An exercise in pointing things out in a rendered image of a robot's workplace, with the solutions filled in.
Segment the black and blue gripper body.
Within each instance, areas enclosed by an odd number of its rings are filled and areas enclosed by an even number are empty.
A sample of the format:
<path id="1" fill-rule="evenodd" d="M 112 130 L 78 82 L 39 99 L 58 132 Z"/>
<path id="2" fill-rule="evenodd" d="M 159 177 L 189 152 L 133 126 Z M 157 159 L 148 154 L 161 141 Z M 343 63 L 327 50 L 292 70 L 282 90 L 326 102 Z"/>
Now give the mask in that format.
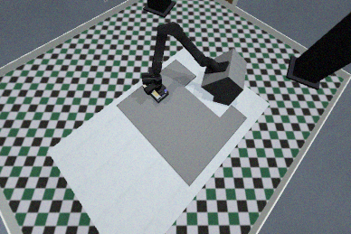
<path id="1" fill-rule="evenodd" d="M 165 93 L 166 87 L 162 84 L 162 82 L 159 85 L 161 85 L 161 89 L 159 91 L 157 91 L 157 93 L 161 96 Z"/>

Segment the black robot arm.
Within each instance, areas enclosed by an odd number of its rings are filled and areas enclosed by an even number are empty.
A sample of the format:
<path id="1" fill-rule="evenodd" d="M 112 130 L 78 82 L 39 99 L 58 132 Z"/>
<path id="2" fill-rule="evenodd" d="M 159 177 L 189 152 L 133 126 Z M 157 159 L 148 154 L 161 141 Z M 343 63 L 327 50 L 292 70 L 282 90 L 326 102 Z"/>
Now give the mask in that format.
<path id="1" fill-rule="evenodd" d="M 162 76 L 160 75 L 160 72 L 162 70 L 162 61 L 167 35 L 174 36 L 194 57 L 195 61 L 201 67 L 207 67 L 204 72 L 205 74 L 226 71 L 230 62 L 224 61 L 218 63 L 213 58 L 209 59 L 208 57 L 205 57 L 205 55 L 198 50 L 198 48 L 184 33 L 184 30 L 178 23 L 164 23 L 157 27 L 157 40 L 152 61 L 152 72 L 142 73 L 141 76 L 143 85 L 149 84 L 144 88 L 144 91 L 147 95 L 151 95 L 154 89 L 156 91 L 159 91 L 161 89 L 161 85 L 159 85 L 162 82 Z"/>

